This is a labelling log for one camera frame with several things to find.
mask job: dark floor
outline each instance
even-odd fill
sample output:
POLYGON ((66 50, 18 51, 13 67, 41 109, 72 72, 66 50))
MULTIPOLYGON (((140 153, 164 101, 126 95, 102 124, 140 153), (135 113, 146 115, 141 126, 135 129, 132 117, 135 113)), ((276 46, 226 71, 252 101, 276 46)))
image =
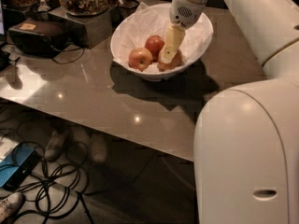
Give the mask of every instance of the dark floor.
MULTIPOLYGON (((0 151, 24 141, 43 156, 52 119, 2 100, 0 151)), ((107 159, 94 165, 87 152, 93 130, 67 127, 64 155, 41 160, 17 189, 26 201, 15 223, 198 223, 193 163, 106 134, 107 159)), ((9 193, 0 189, 2 198, 9 193)))

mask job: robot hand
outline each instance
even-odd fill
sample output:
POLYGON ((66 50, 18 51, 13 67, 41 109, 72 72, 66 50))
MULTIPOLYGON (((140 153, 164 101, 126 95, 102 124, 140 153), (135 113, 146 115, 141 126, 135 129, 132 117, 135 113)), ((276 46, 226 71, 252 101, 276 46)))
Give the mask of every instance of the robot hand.
POLYGON ((197 23, 207 0, 172 0, 170 21, 165 45, 162 50, 162 61, 170 63, 178 52, 185 30, 197 23))

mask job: apple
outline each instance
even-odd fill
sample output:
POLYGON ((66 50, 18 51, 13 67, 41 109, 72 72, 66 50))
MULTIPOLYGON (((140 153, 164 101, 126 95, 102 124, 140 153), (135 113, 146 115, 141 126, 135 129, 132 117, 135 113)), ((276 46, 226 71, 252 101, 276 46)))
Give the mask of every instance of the apple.
POLYGON ((158 68, 160 71, 174 69, 177 66, 182 65, 183 56, 180 49, 178 50, 177 54, 175 55, 175 57, 172 59, 170 63, 162 62, 161 57, 162 57, 162 53, 160 52, 158 57, 158 68))
POLYGON ((159 52, 163 48, 164 44, 164 39, 161 36, 151 35, 147 39, 144 47, 151 52, 153 60, 157 61, 159 52))
POLYGON ((152 55, 146 48, 132 49, 129 53, 129 66, 144 71, 152 64, 152 55))

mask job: white shoe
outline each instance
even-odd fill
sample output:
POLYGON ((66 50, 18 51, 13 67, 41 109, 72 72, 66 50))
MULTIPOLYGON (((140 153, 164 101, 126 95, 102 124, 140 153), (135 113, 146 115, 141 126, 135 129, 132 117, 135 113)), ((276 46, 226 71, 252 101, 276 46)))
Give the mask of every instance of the white shoe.
POLYGON ((102 133, 93 133, 90 138, 90 159, 93 164, 101 164, 107 158, 107 145, 102 133))
POLYGON ((62 133, 58 133, 56 130, 52 132, 44 155, 46 161, 56 161, 62 155, 67 136, 68 130, 62 133))
POLYGON ((0 202, 0 223, 19 209, 22 199, 21 193, 15 192, 0 202))

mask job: bowl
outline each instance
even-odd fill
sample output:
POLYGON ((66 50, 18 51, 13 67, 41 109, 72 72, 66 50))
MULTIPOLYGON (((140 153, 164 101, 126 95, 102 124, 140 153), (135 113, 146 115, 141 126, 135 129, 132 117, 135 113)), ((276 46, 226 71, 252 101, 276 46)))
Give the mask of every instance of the bowl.
POLYGON ((212 40, 213 26, 206 14, 202 13, 198 22, 186 30, 185 38, 179 47, 183 55, 181 66, 172 70, 159 71, 157 63, 153 63, 143 72, 131 68, 128 64, 130 51, 144 47, 150 35, 165 37, 167 27, 171 25, 170 3, 151 7, 141 4, 136 13, 125 19, 113 33, 110 48, 114 62, 146 80, 161 81, 183 72, 205 53, 212 40))

